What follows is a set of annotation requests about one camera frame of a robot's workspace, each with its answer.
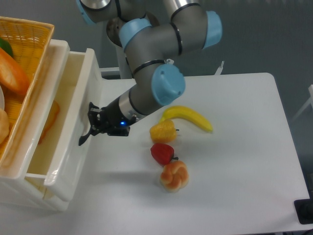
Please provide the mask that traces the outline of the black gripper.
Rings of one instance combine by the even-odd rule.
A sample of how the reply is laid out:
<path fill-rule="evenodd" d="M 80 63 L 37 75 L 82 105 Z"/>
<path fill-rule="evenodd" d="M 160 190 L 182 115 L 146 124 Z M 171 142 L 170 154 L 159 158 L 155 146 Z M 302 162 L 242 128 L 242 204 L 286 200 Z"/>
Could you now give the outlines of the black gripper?
<path fill-rule="evenodd" d="M 130 126 L 136 122 L 135 117 L 126 117 L 122 114 L 119 98 L 104 108 L 99 108 L 90 102 L 88 118 L 89 134 L 92 136 L 107 133 L 109 136 L 127 137 Z"/>

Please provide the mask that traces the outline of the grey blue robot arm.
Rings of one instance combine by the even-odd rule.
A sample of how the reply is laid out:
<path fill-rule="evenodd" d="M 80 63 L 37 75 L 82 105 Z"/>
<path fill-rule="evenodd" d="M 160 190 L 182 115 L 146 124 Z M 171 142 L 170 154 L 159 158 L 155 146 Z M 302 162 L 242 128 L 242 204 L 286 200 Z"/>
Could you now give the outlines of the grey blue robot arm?
<path fill-rule="evenodd" d="M 185 90 L 179 69 L 168 59 L 217 44 L 223 34 L 219 15 L 197 0 L 166 0 L 170 22 L 152 26 L 142 0 L 79 0 L 86 23 L 119 21 L 118 37 L 135 85 L 109 105 L 89 104 L 88 136 L 127 136 L 130 126 L 171 104 Z"/>

